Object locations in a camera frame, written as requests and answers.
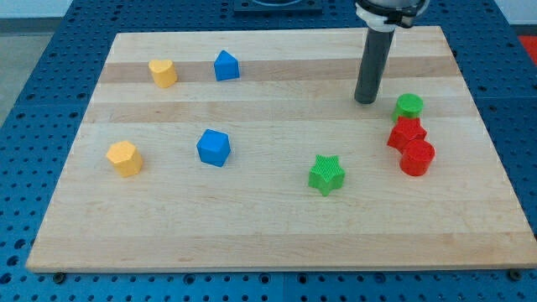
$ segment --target metal table surface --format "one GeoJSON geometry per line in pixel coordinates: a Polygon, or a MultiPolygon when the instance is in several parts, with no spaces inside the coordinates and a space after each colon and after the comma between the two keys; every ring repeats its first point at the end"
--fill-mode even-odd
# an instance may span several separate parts
{"type": "MultiPolygon", "coordinates": [[[[364,27],[349,0],[322,13],[234,15],[232,0],[75,0],[0,130],[0,301],[537,300],[537,270],[33,274],[24,263],[116,33],[364,27]]],[[[537,68],[493,0],[432,1],[537,231],[537,68]]]]}

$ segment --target toy block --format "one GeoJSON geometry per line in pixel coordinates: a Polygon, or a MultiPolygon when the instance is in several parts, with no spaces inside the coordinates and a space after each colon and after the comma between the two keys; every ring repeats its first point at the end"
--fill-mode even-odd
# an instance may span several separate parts
{"type": "Polygon", "coordinates": [[[110,146],[107,159],[122,177],[137,174],[143,164],[142,156],[136,146],[129,141],[122,141],[110,146]]]}
{"type": "Polygon", "coordinates": [[[196,147],[200,160],[216,167],[222,167],[231,152],[227,134],[210,129],[203,133],[196,147]]]}
{"type": "Polygon", "coordinates": [[[168,88],[177,81],[177,72],[172,60],[151,60],[149,70],[154,83],[160,88],[168,88]]]}
{"type": "Polygon", "coordinates": [[[387,145],[403,153],[404,146],[414,139],[425,139],[427,131],[421,127],[419,118],[399,117],[389,135],[387,145]]]}
{"type": "Polygon", "coordinates": [[[435,148],[422,139],[415,139],[406,144],[399,166],[408,175],[421,176],[427,172],[435,157],[435,148]]]}
{"type": "Polygon", "coordinates": [[[417,118],[423,110],[423,100],[415,94],[405,93],[397,99],[392,120],[397,122],[399,117],[417,118]]]}
{"type": "Polygon", "coordinates": [[[339,165],[338,156],[316,155],[315,165],[310,169],[310,187],[319,189],[323,196],[328,196],[332,190],[343,186],[344,179],[345,170],[339,165]]]}
{"type": "Polygon", "coordinates": [[[214,66],[217,81],[236,79],[240,76],[238,60],[225,50],[220,52],[214,66]]]}

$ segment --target green block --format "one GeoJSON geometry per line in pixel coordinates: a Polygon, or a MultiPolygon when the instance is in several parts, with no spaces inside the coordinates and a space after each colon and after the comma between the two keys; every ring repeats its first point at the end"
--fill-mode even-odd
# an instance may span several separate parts
{"type": "Polygon", "coordinates": [[[392,120],[397,122],[399,117],[417,118],[423,110],[423,100],[412,93],[405,93],[397,99],[392,120]]]}
{"type": "Polygon", "coordinates": [[[345,170],[340,167],[338,156],[316,155],[308,185],[319,189],[323,196],[328,196],[332,190],[343,186],[344,178],[345,170]]]}

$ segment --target wood grain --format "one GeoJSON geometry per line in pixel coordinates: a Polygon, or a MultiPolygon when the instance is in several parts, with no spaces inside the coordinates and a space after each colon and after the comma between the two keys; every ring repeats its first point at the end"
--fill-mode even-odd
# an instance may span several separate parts
{"type": "Polygon", "coordinates": [[[537,242],[437,27],[398,31],[378,99],[352,99],[364,29],[119,34],[27,266],[35,272],[532,268],[537,242]],[[215,82],[220,48],[242,77],[215,82]],[[148,78],[174,60],[180,82],[148,78]],[[406,92],[425,100],[436,148],[410,177],[386,146],[406,92]],[[206,128],[230,135],[203,164],[206,128]],[[128,139],[144,159],[118,177],[104,158],[128,139]],[[316,154],[345,184],[307,186],[316,154]]]}

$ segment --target blue house-shaped block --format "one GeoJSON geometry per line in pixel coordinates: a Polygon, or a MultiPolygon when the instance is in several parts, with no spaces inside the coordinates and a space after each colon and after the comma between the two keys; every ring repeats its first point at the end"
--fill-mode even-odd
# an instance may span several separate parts
{"type": "Polygon", "coordinates": [[[229,137],[225,133],[207,129],[196,145],[202,162],[222,167],[231,152],[229,137]]]}
{"type": "Polygon", "coordinates": [[[225,50],[220,52],[214,66],[217,81],[236,79],[240,76],[237,59],[225,50]]]}

